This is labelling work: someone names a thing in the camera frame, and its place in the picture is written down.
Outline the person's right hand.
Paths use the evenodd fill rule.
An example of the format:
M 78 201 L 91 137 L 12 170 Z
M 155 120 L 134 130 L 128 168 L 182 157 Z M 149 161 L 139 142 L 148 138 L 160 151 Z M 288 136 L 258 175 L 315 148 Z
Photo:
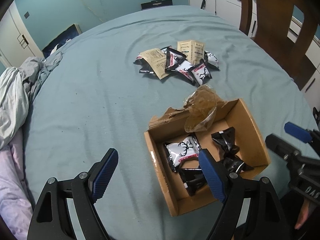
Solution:
M 310 217 L 312 214 L 313 209 L 310 204 L 310 200 L 304 199 L 303 205 L 301 207 L 297 222 L 295 224 L 295 229 L 298 230 L 300 229 L 303 224 L 306 222 L 306 220 Z

